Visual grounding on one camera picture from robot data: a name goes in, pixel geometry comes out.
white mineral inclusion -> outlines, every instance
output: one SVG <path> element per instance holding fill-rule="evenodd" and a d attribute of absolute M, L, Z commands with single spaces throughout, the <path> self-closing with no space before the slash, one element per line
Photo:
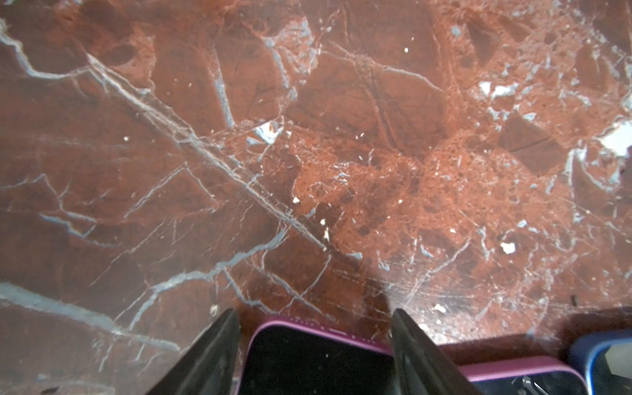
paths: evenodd
<path fill-rule="evenodd" d="M 437 310 L 438 312 L 442 312 L 443 314 L 445 314 L 445 313 L 447 312 L 446 308 L 445 308 L 445 307 L 443 307 L 443 306 L 442 306 L 442 305 L 440 305 L 440 304 L 437 304 L 437 305 L 434 307 L 434 309 L 435 309 L 435 310 Z"/>
<path fill-rule="evenodd" d="M 628 157 L 628 147 L 632 145 L 632 121 L 615 122 L 610 133 L 597 139 L 616 156 Z"/>
<path fill-rule="evenodd" d="M 516 252 L 516 245 L 514 243 L 501 243 L 502 250 L 505 251 L 505 254 L 510 254 Z"/>
<path fill-rule="evenodd" d="M 489 92 L 492 91 L 492 83 L 489 81 L 482 81 L 478 83 L 480 90 L 485 94 L 485 96 L 489 95 Z"/>
<path fill-rule="evenodd" d="M 276 131 L 274 129 L 272 122 L 266 122 L 263 125 L 255 128 L 255 134 L 257 134 L 257 136 L 259 136 L 263 141 L 265 141 L 268 144 L 274 144 L 280 132 L 281 132 L 280 130 Z"/>

marble floor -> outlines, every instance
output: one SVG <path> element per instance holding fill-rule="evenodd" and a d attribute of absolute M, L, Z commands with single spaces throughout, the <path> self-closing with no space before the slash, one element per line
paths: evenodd
<path fill-rule="evenodd" d="M 4 0 L 0 393 L 143 394 L 228 307 L 239 363 L 276 313 L 632 325 L 630 7 Z"/>

white speck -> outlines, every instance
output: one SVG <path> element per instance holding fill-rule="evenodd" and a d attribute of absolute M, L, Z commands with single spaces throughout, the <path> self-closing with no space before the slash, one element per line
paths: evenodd
<path fill-rule="evenodd" d="M 436 304 L 434 309 L 437 310 L 438 312 L 442 312 L 443 314 L 447 312 L 446 308 L 440 304 Z"/>
<path fill-rule="evenodd" d="M 616 156 L 627 158 L 628 147 L 632 145 L 632 121 L 615 122 L 610 133 L 597 140 Z"/>
<path fill-rule="evenodd" d="M 282 130 L 276 131 L 272 122 L 266 122 L 255 128 L 255 134 L 268 144 L 273 144 Z"/>
<path fill-rule="evenodd" d="M 504 87 L 502 85 L 496 85 L 494 88 L 494 92 L 492 93 L 492 99 L 500 96 L 511 96 L 516 93 L 516 89 L 518 88 L 519 83 L 514 82 L 508 87 Z"/>
<path fill-rule="evenodd" d="M 514 243 L 501 243 L 502 250 L 505 251 L 505 254 L 510 254 L 516 252 L 516 245 Z"/>
<path fill-rule="evenodd" d="M 481 81 L 478 83 L 481 92 L 485 94 L 485 96 L 489 95 L 489 92 L 492 91 L 492 83 L 489 81 Z"/>

marble crack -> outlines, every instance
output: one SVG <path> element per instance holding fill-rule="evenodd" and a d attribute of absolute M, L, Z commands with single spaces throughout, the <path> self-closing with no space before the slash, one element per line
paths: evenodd
<path fill-rule="evenodd" d="M 15 51 L 16 60 L 18 61 L 18 63 L 20 64 L 24 72 L 28 74 L 29 76 L 35 77 L 35 78 L 42 78 L 45 80 L 61 80 L 63 78 L 68 78 L 68 77 L 83 74 L 87 71 L 86 68 L 81 68 L 81 69 L 72 71 L 71 73 L 65 73 L 65 74 L 46 73 L 43 71 L 37 71 L 31 64 L 31 62 L 28 60 L 27 55 L 24 53 L 24 46 L 22 42 L 9 37 L 8 30 L 9 28 L 6 24 L 6 21 L 0 18 L 0 42 L 2 42 L 3 44 L 7 46 L 13 47 L 13 50 Z"/>
<path fill-rule="evenodd" d="M 52 191 L 52 194 L 57 198 L 57 203 L 59 205 L 59 211 L 61 211 L 62 213 L 66 214 L 68 217 L 70 217 L 72 219 L 79 219 L 79 220 L 82 220 L 82 221 L 91 222 L 92 226 L 90 226 L 85 232 L 82 233 L 82 232 L 79 232 L 77 229 L 75 229 L 75 227 L 74 227 L 72 222 L 67 221 L 66 219 L 60 218 L 58 216 L 52 216 L 52 215 L 48 215 L 48 214 L 39 213 L 40 218 L 42 218 L 45 221 L 52 222 L 54 224 L 58 224 L 58 225 L 64 226 L 66 228 L 66 231 L 68 232 L 68 234 L 76 236 L 76 237 L 80 238 L 81 240 L 83 240 L 84 242 L 86 242 L 88 244 L 96 245 L 96 246 L 99 246 L 101 248 L 116 248 L 116 247 L 120 246 L 120 243 L 117 243 L 117 244 L 101 243 L 99 241 L 88 239 L 88 236 L 90 236 L 92 231 L 97 227 L 97 219 L 93 218 L 93 217 L 90 217 L 90 216 L 83 215 L 83 214 L 79 214 L 77 212 L 72 212 L 72 211 L 68 211 L 68 210 L 64 209 L 63 197 L 64 197 L 65 194 L 67 194 L 68 188 L 70 187 L 70 184 L 68 184 L 68 186 L 66 187 L 64 192 L 58 193 L 55 190 L 55 188 L 52 187 L 51 182 L 48 180 L 48 177 L 46 176 L 46 174 L 42 173 L 42 174 L 38 175 L 37 177 L 35 177 L 34 179 L 26 178 L 23 181 L 20 181 L 19 183 L 15 183 L 15 184 L 12 184 L 12 185 L 0 186 L 0 190 L 10 190 L 10 189 L 19 188 L 19 187 L 25 186 L 25 185 L 33 185 L 33 184 L 36 184 L 36 183 L 38 183 L 39 181 L 42 181 L 42 180 L 44 181 L 46 186 Z"/>
<path fill-rule="evenodd" d="M 206 193 L 206 195 L 213 201 L 215 202 L 215 196 L 204 186 L 204 184 L 202 183 L 202 180 L 200 180 L 199 177 L 197 177 L 189 168 L 188 163 L 185 163 L 185 168 L 186 168 L 186 172 L 189 173 L 189 175 L 191 176 L 191 178 L 193 178 L 195 180 L 195 182 L 198 184 L 198 186 L 200 187 L 200 189 L 202 191 L 204 191 L 204 193 Z"/>
<path fill-rule="evenodd" d="M 213 55 L 215 56 L 215 59 L 218 59 L 215 50 L 213 50 Z M 217 67 L 215 67 L 215 70 L 211 70 L 209 68 L 209 74 L 213 79 L 213 86 L 215 86 L 215 91 L 217 92 L 219 106 L 222 109 L 222 114 L 224 115 L 226 126 L 228 126 L 229 129 L 233 129 L 236 124 L 233 119 L 233 113 L 231 112 L 230 103 L 228 102 L 228 96 L 226 95 L 226 84 L 224 83 L 222 69 L 219 67 L 219 64 L 217 65 Z"/>
<path fill-rule="evenodd" d="M 474 317 L 474 321 L 480 321 L 485 316 L 485 314 L 487 314 L 487 310 L 489 310 L 493 302 L 493 300 L 490 300 L 487 305 L 483 307 L 483 309 L 478 314 L 476 314 L 476 317 Z"/>
<path fill-rule="evenodd" d="M 218 273 L 226 270 L 229 267 L 236 265 L 237 263 L 241 262 L 242 260 L 248 257 L 251 257 L 253 254 L 259 251 L 273 250 L 277 248 L 285 240 L 285 235 L 287 234 L 288 229 L 289 228 L 282 229 L 279 233 L 275 235 L 275 237 L 273 237 L 270 241 L 268 241 L 265 244 L 257 245 L 251 248 L 250 251 L 247 251 L 247 252 L 238 252 L 235 255 L 233 255 L 233 257 L 230 260 L 227 260 L 225 262 L 218 262 L 215 265 L 215 267 L 208 272 L 200 272 L 199 270 L 196 270 L 193 272 L 179 273 L 173 276 L 172 278 L 168 279 L 167 281 L 164 281 L 162 283 L 152 286 L 149 289 L 152 292 L 151 296 L 138 309 L 138 311 L 136 312 L 136 315 L 130 322 L 128 329 L 132 330 L 134 328 L 134 326 L 142 318 L 145 311 L 147 311 L 148 308 L 154 305 L 155 301 L 158 299 L 158 296 L 160 296 L 161 293 L 168 291 L 170 289 L 173 289 L 188 281 L 194 281 L 194 280 L 202 280 L 206 282 L 212 281 Z M 131 305 L 133 306 L 137 302 L 138 300 L 135 300 Z"/>
<path fill-rule="evenodd" d="M 436 267 L 436 268 L 434 268 L 432 270 L 428 270 L 426 272 L 426 274 L 424 274 L 422 277 L 419 277 L 419 279 L 415 282 L 415 285 L 411 288 L 410 293 L 408 294 L 405 306 L 408 306 L 410 304 L 411 300 L 413 299 L 413 297 L 416 295 L 417 291 L 419 290 L 419 287 L 423 283 L 425 283 L 428 279 L 430 279 L 430 277 L 432 275 L 437 274 L 441 270 L 445 269 L 446 266 L 448 266 L 451 263 L 453 263 L 458 258 L 458 256 L 461 255 L 461 252 L 465 251 L 465 249 L 468 248 L 469 246 L 470 246 L 470 239 L 468 238 L 465 241 L 465 243 L 463 243 L 461 248 L 456 250 L 456 252 L 454 253 L 454 255 L 452 255 L 452 257 L 450 259 L 448 259 L 444 263 L 440 264 L 438 267 Z"/>
<path fill-rule="evenodd" d="M 441 89 L 438 86 L 436 86 L 435 84 L 433 84 L 427 77 L 425 77 L 425 76 L 423 76 L 421 74 L 414 73 L 412 71 L 402 70 L 402 69 L 397 68 L 397 67 L 387 66 L 385 64 L 378 63 L 378 62 L 374 61 L 373 59 L 371 59 L 371 58 L 369 58 L 367 56 L 353 54 L 353 53 L 347 51 L 345 48 L 341 47 L 339 44 L 337 44 L 335 42 L 332 42 L 331 44 L 334 47 L 336 47 L 339 51 L 344 53 L 344 55 L 346 56 L 346 60 L 351 61 L 353 64 L 355 64 L 357 61 L 360 61 L 360 62 L 368 63 L 368 64 L 370 64 L 373 67 L 380 68 L 380 69 L 386 70 L 386 71 L 390 71 L 391 73 L 397 73 L 397 74 L 402 74 L 402 75 L 407 75 L 407 76 L 410 76 L 410 77 L 413 77 L 413 78 L 417 78 L 417 79 L 423 81 L 424 83 L 426 83 L 426 85 L 428 85 L 433 90 L 436 90 L 436 91 L 441 92 L 443 94 L 445 93 L 445 91 L 443 89 Z"/>
<path fill-rule="evenodd" d="M 103 371 L 103 365 L 105 365 L 107 359 L 110 357 L 110 353 L 112 352 L 112 347 L 114 347 L 114 343 L 110 343 L 110 347 L 107 348 L 106 355 L 103 357 L 103 359 L 101 360 L 101 363 L 99 364 L 99 372 Z"/>
<path fill-rule="evenodd" d="M 162 225 L 164 225 L 164 223 L 167 220 L 163 220 L 160 224 L 158 224 L 158 226 L 156 226 L 154 228 L 154 230 L 152 230 L 147 237 L 145 237 L 143 240 L 141 240 L 137 245 L 135 245 L 132 248 L 129 248 L 123 252 L 121 252 L 119 255 L 117 255 L 114 259 L 112 259 L 110 261 L 110 264 L 106 267 L 106 269 L 104 271 L 101 272 L 101 274 L 99 274 L 97 276 L 97 278 L 94 279 L 94 281 L 92 281 L 87 287 L 86 289 L 90 288 L 91 286 L 93 286 L 94 284 L 97 283 L 97 281 L 99 281 L 101 279 L 101 277 L 103 277 L 103 275 L 105 275 L 105 273 L 107 273 L 111 268 L 112 268 L 112 264 L 115 263 L 117 260 L 119 260 L 123 255 L 125 254 L 133 254 L 136 252 L 137 249 L 139 249 L 143 244 L 145 244 L 149 239 L 151 239 L 151 237 L 158 232 L 158 229 L 160 229 L 162 227 Z"/>
<path fill-rule="evenodd" d="M 138 371 L 138 374 L 136 375 L 136 377 L 140 376 L 140 374 L 142 372 L 144 372 L 147 368 L 149 368 L 149 365 L 151 365 L 151 363 L 158 357 L 161 356 L 162 354 L 164 354 L 163 352 L 160 352 L 156 355 L 152 355 L 151 358 L 149 358 L 149 361 L 147 361 L 147 364 L 145 365 L 145 367 L 143 367 L 141 370 Z"/>
<path fill-rule="evenodd" d="M 318 245 L 321 249 L 326 248 L 325 245 L 317 239 L 300 221 L 297 221 L 294 217 L 288 214 L 288 210 L 281 210 L 275 206 L 278 202 L 271 202 L 268 196 L 264 196 L 263 193 L 255 190 L 249 181 L 243 180 L 235 170 L 232 169 L 226 161 L 222 160 L 217 155 L 213 154 L 207 145 L 199 138 L 193 128 L 183 121 L 170 107 L 167 107 L 162 102 L 151 96 L 154 102 L 156 102 L 161 109 L 156 109 L 153 106 L 147 104 L 143 99 L 148 94 L 144 90 L 139 90 L 132 86 L 125 78 L 119 76 L 117 73 L 106 68 L 97 58 L 88 54 L 88 60 L 92 65 L 91 73 L 99 81 L 107 82 L 113 88 L 116 89 L 121 96 L 130 102 L 130 104 L 137 107 L 139 110 L 146 113 L 152 122 L 156 122 L 158 125 L 167 128 L 171 133 L 167 134 L 177 144 L 188 143 L 190 144 L 203 158 L 207 159 L 215 167 L 224 171 L 230 178 L 241 184 L 248 193 L 250 193 L 263 208 L 268 210 L 272 215 L 278 219 L 288 223 L 301 233 L 305 238 Z M 177 136 L 182 136 L 183 139 L 179 140 Z"/>
<path fill-rule="evenodd" d="M 152 337 L 131 333 L 115 325 L 107 315 L 69 303 L 63 303 L 62 301 L 53 300 L 10 283 L 0 283 L 0 300 L 26 308 L 27 310 L 52 314 L 58 317 L 66 317 L 90 327 L 99 328 L 112 335 L 126 337 L 139 343 L 149 344 L 170 351 L 180 351 L 180 346 L 172 341 L 154 339 Z"/>
<path fill-rule="evenodd" d="M 279 276 L 277 276 L 276 274 L 270 274 L 262 269 L 259 269 L 258 267 L 255 267 L 255 270 L 257 270 L 259 273 L 265 275 L 266 277 L 268 277 L 270 280 L 272 280 L 272 282 L 274 282 L 277 285 L 282 286 L 286 292 L 292 296 L 292 300 L 282 309 L 280 309 L 280 311 L 278 311 L 278 313 L 284 311 L 285 309 L 289 308 L 292 303 L 294 303 L 295 300 L 299 300 L 302 303 L 304 303 L 306 306 L 310 307 L 312 310 L 316 311 L 318 314 L 323 315 L 324 317 L 326 317 L 327 319 L 329 319 L 330 321 L 333 322 L 337 322 L 337 320 L 331 315 L 331 314 L 325 314 L 322 312 L 321 309 L 319 309 L 318 307 L 316 307 L 314 304 L 310 303 L 309 301 L 307 301 L 305 299 L 305 295 L 316 285 L 316 283 L 320 280 L 320 278 L 322 277 L 322 274 L 325 272 L 325 270 L 327 269 L 327 267 L 329 266 L 329 262 L 331 261 L 331 256 L 329 256 L 329 258 L 327 259 L 327 261 L 325 262 L 325 265 L 323 267 L 323 269 L 320 271 L 320 273 L 316 276 L 316 278 L 314 279 L 314 281 L 311 283 L 311 285 L 309 285 L 309 287 L 307 287 L 302 293 L 297 292 L 297 290 L 295 290 L 294 288 L 292 288 L 292 286 L 285 281 L 284 279 L 280 278 Z"/>
<path fill-rule="evenodd" d="M 478 234 L 480 234 L 480 247 L 483 249 L 483 256 L 485 257 L 485 261 L 489 260 L 489 255 L 491 253 L 490 250 L 487 249 L 487 245 L 485 244 L 485 240 L 487 239 L 487 232 L 485 226 L 478 229 Z"/>
<path fill-rule="evenodd" d="M 223 270 L 224 275 L 226 276 L 226 279 L 228 280 L 228 284 L 232 287 L 232 289 L 235 291 L 235 294 L 237 295 L 237 298 L 239 298 L 239 300 L 250 307 L 259 307 L 261 310 L 263 310 L 265 313 L 268 314 L 275 314 L 277 312 L 273 311 L 272 309 L 270 309 L 268 306 L 265 305 L 264 302 L 262 302 L 260 299 L 256 299 L 256 300 L 251 300 L 246 298 L 246 296 L 244 296 L 243 292 L 241 292 L 241 289 L 239 288 L 239 286 L 237 285 L 237 283 L 235 282 L 235 280 L 231 277 L 230 274 L 228 274 L 227 270 Z"/>
<path fill-rule="evenodd" d="M 161 189 L 163 186 L 167 185 L 169 183 L 169 181 L 171 181 L 175 176 L 177 176 L 178 174 L 180 174 L 181 171 L 184 171 L 185 167 L 184 166 L 178 166 L 174 171 L 172 171 L 171 173 L 169 173 L 166 177 L 162 178 L 158 184 L 156 184 L 152 189 L 149 190 L 149 192 L 147 192 L 145 194 L 145 196 L 143 196 L 142 198 L 140 198 L 136 204 L 134 204 L 133 206 L 130 207 L 130 209 L 125 213 L 125 215 L 123 216 L 123 218 L 127 219 L 127 217 L 133 213 L 134 211 L 138 210 L 140 207 L 143 207 L 143 205 L 149 200 L 150 197 L 152 197 L 157 190 Z"/>

